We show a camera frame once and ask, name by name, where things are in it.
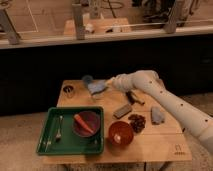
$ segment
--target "floor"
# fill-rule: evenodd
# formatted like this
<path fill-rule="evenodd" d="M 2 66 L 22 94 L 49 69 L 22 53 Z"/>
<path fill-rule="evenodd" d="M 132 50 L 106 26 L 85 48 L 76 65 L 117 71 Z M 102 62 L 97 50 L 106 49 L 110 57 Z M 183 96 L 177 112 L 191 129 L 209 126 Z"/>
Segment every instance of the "floor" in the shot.
<path fill-rule="evenodd" d="M 62 35 L 65 22 L 73 17 L 72 2 L 73 0 L 12 0 L 7 12 L 15 29 L 24 39 Z M 116 16 L 126 17 L 133 30 L 159 28 L 159 24 L 150 26 L 144 23 L 142 8 L 132 7 L 131 0 L 117 2 L 122 2 L 124 7 L 114 10 Z M 102 7 L 108 7 L 108 4 L 102 1 Z M 185 26 L 213 24 L 212 7 L 213 0 L 203 0 L 194 15 L 188 17 Z M 83 13 L 88 12 L 89 8 L 83 7 Z M 113 18 L 109 9 L 101 8 L 101 13 L 104 18 Z"/>
<path fill-rule="evenodd" d="M 213 93 L 182 96 L 200 110 L 213 115 Z M 45 119 L 45 112 L 0 117 L 0 170 L 63 171 L 62 166 L 44 165 L 36 147 Z M 192 161 L 173 162 L 166 171 L 213 171 L 210 155 L 186 130 L 184 132 Z M 157 171 L 162 163 L 148 163 L 147 171 Z M 143 171 L 143 163 L 72 165 L 74 171 Z"/>

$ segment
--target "brown bowl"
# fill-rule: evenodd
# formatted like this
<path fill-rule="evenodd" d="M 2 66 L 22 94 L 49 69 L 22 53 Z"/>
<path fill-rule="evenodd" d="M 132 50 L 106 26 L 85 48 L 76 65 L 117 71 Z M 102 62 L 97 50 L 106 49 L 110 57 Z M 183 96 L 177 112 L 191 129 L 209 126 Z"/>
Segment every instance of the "brown bowl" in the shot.
<path fill-rule="evenodd" d="M 108 139 L 115 146 L 127 146 L 132 142 L 133 138 L 133 129 L 126 122 L 116 121 L 109 127 Z"/>

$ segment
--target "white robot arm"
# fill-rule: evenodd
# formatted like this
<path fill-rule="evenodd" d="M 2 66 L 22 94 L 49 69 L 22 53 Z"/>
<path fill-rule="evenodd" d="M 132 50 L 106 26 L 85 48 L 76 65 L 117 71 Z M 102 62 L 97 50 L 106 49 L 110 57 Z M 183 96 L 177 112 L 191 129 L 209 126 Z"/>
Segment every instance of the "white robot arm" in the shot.
<path fill-rule="evenodd" d="M 155 71 L 137 71 L 121 74 L 111 79 L 115 88 L 127 92 L 139 89 L 156 99 L 168 112 L 189 130 L 201 144 L 213 154 L 213 119 L 163 88 Z"/>

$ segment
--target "dried fruit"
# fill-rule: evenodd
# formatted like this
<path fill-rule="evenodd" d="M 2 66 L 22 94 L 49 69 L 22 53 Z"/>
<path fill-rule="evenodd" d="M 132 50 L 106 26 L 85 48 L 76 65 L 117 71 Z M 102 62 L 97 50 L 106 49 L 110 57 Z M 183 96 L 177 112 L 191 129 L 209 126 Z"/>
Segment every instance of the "dried fruit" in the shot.
<path fill-rule="evenodd" d="M 146 119 L 142 115 L 132 114 L 128 117 L 134 132 L 139 133 L 145 128 Z"/>

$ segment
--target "green tray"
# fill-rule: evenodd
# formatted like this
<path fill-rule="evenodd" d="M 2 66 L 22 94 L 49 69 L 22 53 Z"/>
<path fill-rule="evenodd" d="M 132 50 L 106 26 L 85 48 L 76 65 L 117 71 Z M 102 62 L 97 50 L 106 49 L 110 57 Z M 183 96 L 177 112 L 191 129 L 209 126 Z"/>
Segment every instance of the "green tray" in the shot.
<path fill-rule="evenodd" d="M 88 138 L 79 137 L 72 131 L 73 116 L 81 111 L 93 111 L 100 115 L 101 127 L 99 131 Z M 62 138 L 59 142 L 56 142 L 55 135 L 59 127 L 60 115 L 63 115 Z M 104 147 L 103 117 L 103 108 L 100 106 L 50 108 L 37 146 L 37 154 L 73 155 L 102 153 Z"/>

